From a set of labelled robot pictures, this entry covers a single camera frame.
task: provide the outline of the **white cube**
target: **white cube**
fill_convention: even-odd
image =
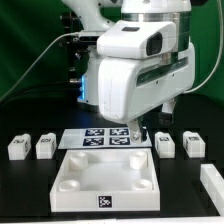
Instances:
[[[175,144],[168,133],[155,134],[155,148],[161,159],[175,157]]]
[[[8,146],[9,160],[24,160],[31,149],[28,134],[17,135]]]
[[[49,133],[42,135],[36,144],[37,159],[52,159],[57,147],[56,135]]]
[[[205,157],[205,142],[196,132],[184,132],[183,147],[190,158]]]

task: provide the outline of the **white plastic casing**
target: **white plastic casing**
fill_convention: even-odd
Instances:
[[[171,51],[176,44],[176,25],[173,22],[127,21],[118,21],[101,35],[97,41],[97,50],[101,55],[116,58],[148,58],[152,56],[147,54],[148,40],[157,33],[162,35],[162,47],[157,54]]]
[[[191,11],[190,0],[124,0],[122,13],[169,13]]]
[[[17,135],[8,146],[9,160],[24,160],[31,149],[29,134]]]
[[[213,164],[201,165],[200,180],[221,216],[224,216],[224,180]]]
[[[42,135],[36,144],[37,159],[52,159],[57,147],[56,135],[49,133]]]
[[[175,144],[168,133],[155,134],[155,148],[161,159],[175,157]]]
[[[205,157],[205,142],[198,133],[184,132],[183,146],[190,158]]]
[[[178,54],[186,66],[138,86],[141,73],[160,64],[159,56],[144,60],[105,58],[99,69],[100,113],[107,120],[127,123],[191,88],[195,77],[194,46]]]

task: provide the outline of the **white tray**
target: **white tray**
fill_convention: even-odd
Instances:
[[[159,211],[151,150],[68,150],[50,202],[52,212]]]

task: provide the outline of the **white plastic box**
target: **white plastic box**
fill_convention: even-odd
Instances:
[[[205,157],[205,142],[196,132],[184,132],[183,147],[190,158]]]
[[[159,211],[151,150],[68,150],[50,202],[52,212]]]
[[[8,146],[9,160],[24,160],[31,149],[29,134],[17,135]]]
[[[42,135],[36,144],[37,159],[52,159],[57,148],[56,135],[49,133]]]
[[[201,165],[200,180],[221,216],[224,216],[224,180],[213,164]]]
[[[155,148],[161,159],[175,157],[175,144],[168,133],[155,134]]]

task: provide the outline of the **white platform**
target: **white platform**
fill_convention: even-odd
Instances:
[[[146,155],[146,167],[141,166],[142,155]],[[68,150],[50,201],[52,212],[159,211],[160,191],[151,150]]]
[[[65,129],[58,146],[59,149],[127,147],[152,147],[148,133],[146,141],[136,144],[131,142],[128,128]]]

